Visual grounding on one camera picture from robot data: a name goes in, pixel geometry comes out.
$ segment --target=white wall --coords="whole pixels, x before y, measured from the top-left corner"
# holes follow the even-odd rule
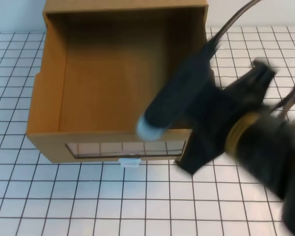
[[[208,26],[224,24],[249,0],[208,0]],[[0,31],[45,30],[45,0],[0,0]],[[263,0],[244,14],[239,26],[295,25],[295,0]]]

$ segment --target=white fingertip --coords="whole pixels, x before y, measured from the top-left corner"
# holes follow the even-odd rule
[[[137,135],[144,141],[156,141],[163,136],[165,129],[155,128],[147,123],[143,116],[137,124]]]

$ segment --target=white grid paper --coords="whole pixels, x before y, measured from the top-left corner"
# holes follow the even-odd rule
[[[193,178],[173,161],[51,164],[24,135],[44,40],[0,33],[0,236],[290,235],[281,202],[225,155]],[[231,28],[211,61],[217,85],[256,57],[279,70],[265,99],[275,103],[295,84],[295,27]]]

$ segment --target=cardboard box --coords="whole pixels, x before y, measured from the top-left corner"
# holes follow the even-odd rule
[[[206,0],[47,0],[47,36],[27,136],[52,162],[175,159],[190,130],[159,142],[139,116],[177,65],[206,42]]]

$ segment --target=box flap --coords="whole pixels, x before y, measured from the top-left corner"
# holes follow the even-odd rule
[[[207,0],[46,0],[45,13],[207,6]]]

